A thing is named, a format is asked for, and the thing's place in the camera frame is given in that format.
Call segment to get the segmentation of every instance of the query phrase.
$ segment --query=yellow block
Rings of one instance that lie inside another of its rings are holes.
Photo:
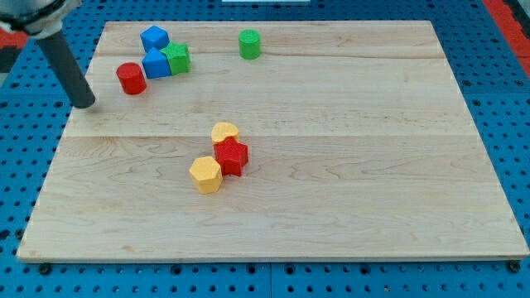
[[[212,142],[219,144],[227,137],[234,137],[239,142],[239,129],[232,123],[216,123],[212,129]]]
[[[223,182],[221,165],[212,156],[195,159],[190,168],[190,175],[193,185],[201,194],[216,192]]]

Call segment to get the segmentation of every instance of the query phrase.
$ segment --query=wooden cutting board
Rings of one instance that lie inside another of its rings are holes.
[[[121,91],[156,24],[191,72]],[[257,60],[238,34],[262,35]],[[430,22],[109,22],[18,249],[24,262],[518,259],[528,247]],[[201,195],[216,122],[249,145]]]

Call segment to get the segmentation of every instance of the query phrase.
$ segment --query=blue cube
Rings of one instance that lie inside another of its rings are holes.
[[[171,76],[169,62],[164,54],[155,48],[151,48],[142,60],[143,69],[148,79]]]
[[[161,50],[169,44],[169,36],[164,29],[157,26],[151,26],[140,34],[142,38],[143,49],[149,52],[152,48]]]

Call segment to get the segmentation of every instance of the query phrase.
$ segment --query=toy block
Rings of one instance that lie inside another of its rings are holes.
[[[142,39],[143,49],[149,52],[152,48],[161,50],[169,44],[169,36],[164,29],[157,26],[151,26],[140,34]]]
[[[248,163],[247,145],[237,142],[234,137],[227,137],[224,142],[214,144],[214,151],[223,175],[241,176],[243,167]]]
[[[176,44],[171,41],[160,52],[166,56],[172,75],[190,71],[191,60],[187,44]]]
[[[136,63],[123,63],[116,70],[116,75],[126,94],[140,94],[147,87],[142,68]]]
[[[254,60],[261,55],[261,36],[255,30],[239,33],[239,55],[246,60]]]
[[[166,57],[155,48],[149,50],[142,60],[142,65],[148,79],[171,76]]]
[[[219,190],[223,182],[221,165],[212,157],[195,159],[190,168],[193,185],[201,194],[210,194]]]
[[[221,143],[227,137],[234,137],[239,142],[239,129],[232,123],[216,123],[211,135],[214,144]]]

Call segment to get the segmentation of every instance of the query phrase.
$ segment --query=red star block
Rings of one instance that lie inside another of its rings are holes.
[[[221,165],[223,175],[241,176],[241,170],[248,163],[248,147],[233,137],[214,145],[215,159]]]

